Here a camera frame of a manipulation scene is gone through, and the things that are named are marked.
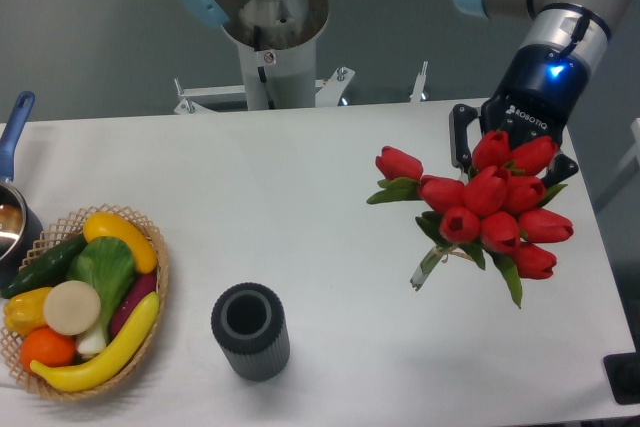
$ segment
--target flower stem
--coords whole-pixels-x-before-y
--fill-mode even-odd
[[[425,255],[424,259],[422,259],[420,265],[409,280],[411,287],[413,287],[416,292],[420,290],[422,285],[426,282],[427,277],[429,277],[431,272],[433,272],[433,269],[438,265],[438,262],[442,260],[442,257],[450,254],[456,248],[456,245],[453,245],[448,249],[443,249],[442,247],[434,245],[433,249],[431,249],[429,253]]]

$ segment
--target red tulip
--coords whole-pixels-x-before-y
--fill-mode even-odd
[[[511,215],[500,211],[480,223],[480,241],[489,250],[511,254],[520,247],[520,230]]]
[[[516,147],[511,160],[515,161],[516,169],[524,170],[524,175],[537,175],[549,166],[557,151],[558,144],[545,135]]]
[[[418,194],[429,207],[439,214],[444,214],[451,207],[462,205],[464,184],[459,180],[425,175],[420,179]]]
[[[497,212],[507,198],[511,173],[491,165],[481,170],[464,188],[464,205],[479,217]]]
[[[564,242],[573,235],[573,224],[569,219],[545,209],[522,213],[518,225],[526,232],[529,242]]]
[[[512,175],[507,183],[507,198],[502,209],[516,215],[533,209],[546,192],[538,177]]]
[[[418,159],[389,146],[383,147],[382,155],[376,157],[376,167],[389,180],[398,177],[420,180],[422,175],[422,163]]]
[[[523,244],[511,254],[523,279],[548,279],[553,275],[556,256],[534,244]]]
[[[485,134],[471,155],[471,164],[478,170],[490,165],[502,167],[509,160],[511,160],[509,134],[504,131],[491,131]]]
[[[440,234],[452,244],[473,242],[480,234],[480,219],[466,207],[451,207],[442,217]]]

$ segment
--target green leaf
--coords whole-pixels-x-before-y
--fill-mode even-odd
[[[367,204],[384,204],[385,202],[399,202],[402,200],[422,200],[415,187],[411,189],[385,189],[376,192],[367,199]]]
[[[460,244],[458,245],[462,251],[473,259],[478,267],[485,269],[484,253],[482,246],[479,244]]]
[[[507,283],[507,287],[509,287],[509,292],[511,292],[511,299],[513,300],[513,303],[516,304],[519,309],[521,309],[522,282],[520,282],[520,276],[518,275],[518,268],[516,267],[516,264],[513,262],[513,259],[511,257],[504,254],[496,254],[495,252],[492,252],[491,258],[493,259],[493,263],[495,264],[495,266],[502,274],[502,278]]]
[[[414,179],[410,179],[409,177],[398,177],[397,179],[390,180],[383,189],[388,190],[396,190],[396,189],[410,189],[417,188],[420,185],[420,182]]]
[[[442,235],[440,235],[440,221],[442,216],[435,212],[424,212],[422,217],[416,217],[418,227],[435,242],[438,247],[448,249],[451,247],[451,243],[447,242]]]
[[[562,192],[562,189],[564,189],[566,186],[567,184],[555,184],[549,187],[542,199],[540,199],[540,202],[538,202],[538,207],[544,207],[545,205],[547,205],[556,195]]]

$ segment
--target toy banana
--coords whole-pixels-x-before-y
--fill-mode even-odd
[[[105,350],[81,365],[47,367],[31,361],[31,370],[63,392],[92,389],[115,376],[133,357],[158,316],[160,299],[151,292],[131,313],[122,330]]]

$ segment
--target blue pot handle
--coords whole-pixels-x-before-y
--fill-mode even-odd
[[[18,139],[22,134],[24,124],[27,123],[31,107],[36,100],[33,92],[22,92],[16,100],[16,105],[11,111],[7,125],[0,137],[0,179],[13,180],[13,158],[16,152]]]

